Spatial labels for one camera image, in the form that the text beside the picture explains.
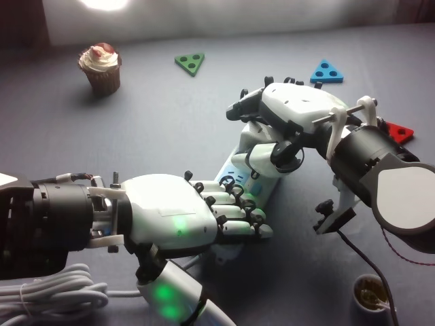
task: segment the white cup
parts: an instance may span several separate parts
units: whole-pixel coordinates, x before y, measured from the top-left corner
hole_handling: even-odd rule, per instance
[[[383,288],[382,280],[381,280],[381,278],[379,276],[372,275],[372,274],[363,274],[363,275],[360,275],[360,276],[357,277],[357,279],[353,283],[352,293],[353,293],[353,300],[354,300],[354,302],[356,303],[356,305],[358,306],[359,309],[361,309],[362,311],[367,312],[369,314],[378,314],[380,312],[384,312],[385,308],[378,308],[376,310],[371,310],[371,309],[368,309],[368,308],[364,307],[360,303],[359,299],[356,297],[356,295],[355,295],[356,289],[360,288],[359,285],[364,280],[369,280],[371,282],[374,282],[374,283],[380,285]]]

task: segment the blue triangle block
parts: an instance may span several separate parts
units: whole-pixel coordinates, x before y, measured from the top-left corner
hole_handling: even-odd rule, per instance
[[[311,75],[310,82],[342,83],[343,75],[327,60],[323,59]]]

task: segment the brown cupcake liner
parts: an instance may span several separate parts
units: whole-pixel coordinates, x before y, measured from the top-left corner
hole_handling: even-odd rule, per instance
[[[82,66],[80,66],[80,58],[82,57],[82,54],[88,50],[89,49],[86,49],[79,54],[77,65],[79,66],[80,70],[86,74],[86,77],[92,86],[92,91],[96,96],[107,96],[113,94],[121,85],[120,65],[122,64],[122,60],[119,53],[116,52],[118,54],[118,66],[110,71],[100,73],[97,71],[83,69]]]

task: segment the table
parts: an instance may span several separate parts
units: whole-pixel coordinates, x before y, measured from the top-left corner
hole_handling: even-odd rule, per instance
[[[150,173],[213,179],[239,141],[240,122],[225,118],[242,88],[253,90],[265,75],[276,81],[304,80],[325,58],[345,76],[324,90],[349,105],[363,95],[379,101],[379,115],[415,130],[407,148],[435,163],[435,24],[378,26],[312,33],[227,39],[184,39],[118,45],[121,88],[95,100],[77,68],[82,48],[52,49],[37,56],[0,54],[0,170],[30,179],[66,172],[100,174],[110,180]],[[180,54],[204,52],[195,78],[174,62]],[[286,177],[266,213],[275,231],[265,245],[245,247],[235,261],[193,270],[215,302],[237,325],[385,325],[351,304],[357,276],[373,273],[336,234],[317,236],[314,207],[338,193],[332,172],[316,151],[306,150],[302,167]],[[431,268],[402,261],[384,241],[371,210],[360,204],[343,231],[385,273],[401,325],[435,322]],[[418,253],[390,236],[403,255]],[[135,289],[137,260],[124,249],[70,253],[95,281],[110,289]],[[21,280],[0,284],[21,283]],[[82,325],[172,325],[140,298],[112,299]]]

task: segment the red triangle block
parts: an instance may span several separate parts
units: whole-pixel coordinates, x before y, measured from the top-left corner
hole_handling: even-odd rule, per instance
[[[391,122],[387,122],[387,125],[391,138],[401,145],[411,140],[414,135],[414,130],[412,129],[398,126],[397,124],[392,124]]]

